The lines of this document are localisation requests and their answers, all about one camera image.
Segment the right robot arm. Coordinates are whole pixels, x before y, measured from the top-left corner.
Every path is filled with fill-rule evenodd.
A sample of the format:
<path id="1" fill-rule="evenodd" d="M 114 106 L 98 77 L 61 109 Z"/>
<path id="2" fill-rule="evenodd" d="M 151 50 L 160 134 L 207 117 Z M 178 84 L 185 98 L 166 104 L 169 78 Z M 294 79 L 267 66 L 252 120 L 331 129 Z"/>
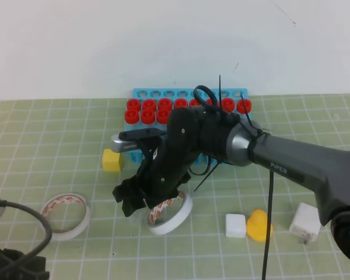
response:
<path id="1" fill-rule="evenodd" d="M 339 249 L 350 259 L 350 151 L 270 135 L 258 124 L 215 106 L 174 109 L 167 129 L 125 131 L 112 145 L 143 152 L 137 173 L 113 190 L 125 216 L 178 195 L 200 154 L 235 166 L 263 166 L 312 191 L 322 225 L 330 225 Z"/>

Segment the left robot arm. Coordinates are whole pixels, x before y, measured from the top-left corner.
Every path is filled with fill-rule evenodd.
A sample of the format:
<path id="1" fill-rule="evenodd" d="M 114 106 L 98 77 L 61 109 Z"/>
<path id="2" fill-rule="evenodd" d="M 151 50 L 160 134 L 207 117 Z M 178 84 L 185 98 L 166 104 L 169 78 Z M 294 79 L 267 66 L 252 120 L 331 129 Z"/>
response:
<path id="1" fill-rule="evenodd" d="M 24 253 L 19 250 L 0 249 L 0 269 L 7 268 L 11 263 L 23 257 Z M 50 278 L 50 272 L 46 270 L 46 258 L 35 256 L 27 263 L 15 268 L 12 271 L 6 271 L 6 274 L 0 276 L 0 279 L 38 279 L 44 280 Z"/>

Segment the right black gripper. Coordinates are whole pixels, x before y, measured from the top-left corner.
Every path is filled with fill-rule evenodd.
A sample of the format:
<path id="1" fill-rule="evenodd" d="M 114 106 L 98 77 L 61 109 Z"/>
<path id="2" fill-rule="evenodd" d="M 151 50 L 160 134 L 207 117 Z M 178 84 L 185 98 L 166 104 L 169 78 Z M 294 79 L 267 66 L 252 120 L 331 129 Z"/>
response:
<path id="1" fill-rule="evenodd" d="M 114 199 L 122 202 L 125 217 L 146 208 L 146 204 L 153 208 L 178 196 L 178 187 L 189 180 L 188 169 L 200 154 L 198 142 L 204 117 L 202 106 L 171 112 L 167 133 L 155 148 L 156 153 L 143 160 L 136 175 L 113 190 Z"/>

